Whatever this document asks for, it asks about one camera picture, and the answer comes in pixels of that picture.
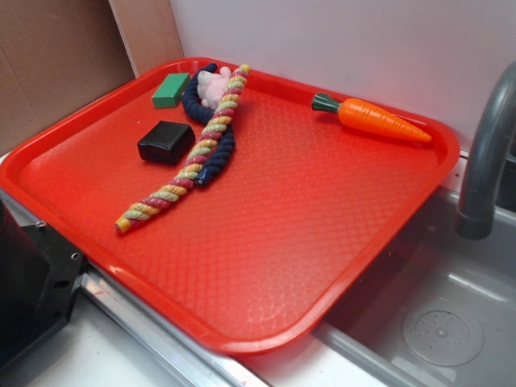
brown cardboard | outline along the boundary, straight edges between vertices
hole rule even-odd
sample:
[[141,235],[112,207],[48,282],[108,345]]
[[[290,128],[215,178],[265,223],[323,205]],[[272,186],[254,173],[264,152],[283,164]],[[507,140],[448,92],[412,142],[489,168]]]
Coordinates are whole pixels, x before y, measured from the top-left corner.
[[132,78],[107,1],[0,2],[0,155]]

black box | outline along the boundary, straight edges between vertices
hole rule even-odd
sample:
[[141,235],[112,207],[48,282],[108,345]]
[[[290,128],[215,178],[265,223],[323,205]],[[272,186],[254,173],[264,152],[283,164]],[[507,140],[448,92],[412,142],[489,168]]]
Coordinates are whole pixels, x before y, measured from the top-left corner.
[[138,152],[143,160],[176,165],[194,144],[190,125],[160,121],[138,141]]

sink basin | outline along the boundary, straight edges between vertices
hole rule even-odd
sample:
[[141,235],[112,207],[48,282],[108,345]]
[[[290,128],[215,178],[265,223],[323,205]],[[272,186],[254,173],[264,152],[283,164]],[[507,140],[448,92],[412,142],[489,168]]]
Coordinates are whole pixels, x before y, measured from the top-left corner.
[[325,323],[404,385],[514,385],[516,216],[497,209],[489,238],[463,239],[457,200],[436,191]]

plush pig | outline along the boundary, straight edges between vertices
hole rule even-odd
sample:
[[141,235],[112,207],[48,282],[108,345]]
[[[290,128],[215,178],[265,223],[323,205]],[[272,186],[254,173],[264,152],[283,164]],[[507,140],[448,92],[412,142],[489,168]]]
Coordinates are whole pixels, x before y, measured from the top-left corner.
[[224,89],[230,77],[231,70],[228,67],[222,67],[220,74],[210,73],[209,71],[199,73],[197,90],[204,107],[212,110],[217,109],[218,102],[223,97]]

white wall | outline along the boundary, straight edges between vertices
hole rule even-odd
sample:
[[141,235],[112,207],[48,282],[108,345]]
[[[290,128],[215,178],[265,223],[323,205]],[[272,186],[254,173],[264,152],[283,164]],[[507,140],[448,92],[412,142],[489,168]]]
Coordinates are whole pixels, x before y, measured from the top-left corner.
[[516,60],[515,0],[170,0],[208,56],[437,119],[468,150]]

